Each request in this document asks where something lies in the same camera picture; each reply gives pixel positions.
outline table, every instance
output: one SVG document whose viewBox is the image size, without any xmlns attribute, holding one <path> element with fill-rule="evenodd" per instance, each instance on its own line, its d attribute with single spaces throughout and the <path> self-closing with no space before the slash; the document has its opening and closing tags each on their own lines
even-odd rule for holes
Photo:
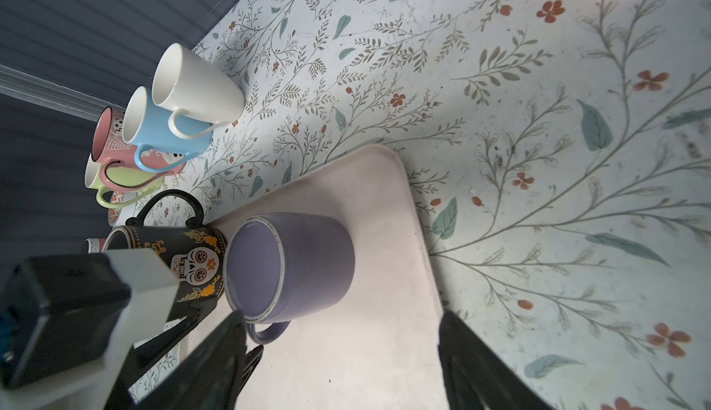
<svg viewBox="0 0 711 410">
<path fill-rule="evenodd" d="M 541 397 L 711 406 L 711 0 L 241 0 L 195 51 L 247 100 L 166 181 L 208 220 L 383 143 L 443 304 Z"/>
</svg>

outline tray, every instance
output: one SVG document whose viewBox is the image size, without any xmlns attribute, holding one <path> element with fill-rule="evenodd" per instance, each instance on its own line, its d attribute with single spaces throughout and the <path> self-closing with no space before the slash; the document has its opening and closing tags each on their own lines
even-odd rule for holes
<svg viewBox="0 0 711 410">
<path fill-rule="evenodd" d="M 443 310 L 397 154 L 364 146 L 210 226 L 230 238 L 248 217 L 274 211 L 338 219 L 353 240 L 355 275 L 341 302 L 292 321 L 264 347 L 236 408 L 448 408 L 437 353 Z M 223 296 L 183 349 L 193 350 L 229 312 Z"/>
</svg>

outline white trim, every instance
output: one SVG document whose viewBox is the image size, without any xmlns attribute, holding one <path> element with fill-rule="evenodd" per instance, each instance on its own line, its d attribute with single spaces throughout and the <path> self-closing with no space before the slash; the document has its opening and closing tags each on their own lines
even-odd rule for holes
<svg viewBox="0 0 711 410">
<path fill-rule="evenodd" d="M 108 101 L 2 64 L 0 64 L 0 94 L 91 121 L 99 121 L 102 111 L 107 106 L 123 109 Z"/>
</svg>

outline gray wall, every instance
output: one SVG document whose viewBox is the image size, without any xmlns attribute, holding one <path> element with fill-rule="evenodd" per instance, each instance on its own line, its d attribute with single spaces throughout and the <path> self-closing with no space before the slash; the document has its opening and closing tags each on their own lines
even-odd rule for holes
<svg viewBox="0 0 711 410">
<path fill-rule="evenodd" d="M 75 254 L 109 234 L 107 210 L 84 186 L 95 126 L 0 95 L 0 262 Z"/>
<path fill-rule="evenodd" d="M 126 106 L 166 47 L 194 47 L 237 1 L 0 0 L 0 64 Z"/>
</svg>

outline pink mug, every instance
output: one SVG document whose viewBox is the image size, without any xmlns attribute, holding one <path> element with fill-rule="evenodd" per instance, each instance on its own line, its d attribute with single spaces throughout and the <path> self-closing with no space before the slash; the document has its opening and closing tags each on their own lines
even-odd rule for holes
<svg viewBox="0 0 711 410">
<path fill-rule="evenodd" d="M 121 166 L 130 167 L 131 169 L 141 170 L 134 162 L 134 154 L 136 153 L 136 146 L 129 145 L 124 142 L 121 137 L 121 131 L 123 130 L 124 124 L 124 112 L 116 109 L 107 107 L 101 113 L 99 118 L 99 123 L 96 125 L 96 130 L 94 131 L 94 142 L 92 144 L 91 157 L 94 162 L 101 163 L 101 171 L 99 173 L 99 178 L 101 183 L 105 184 L 107 187 L 114 191 L 137 191 L 145 188 L 151 184 L 155 179 L 162 177 L 164 175 L 175 175 L 180 173 L 185 166 L 185 163 L 174 167 L 170 171 L 164 173 L 151 174 L 146 173 L 147 176 L 151 175 L 145 182 L 135 186 L 124 186 L 122 184 L 114 183 L 111 181 L 106 171 L 111 167 Z M 172 154 L 165 153 L 159 150 L 150 150 L 146 153 L 141 154 L 142 160 L 149 167 L 165 167 L 180 160 L 182 154 Z"/>
</svg>

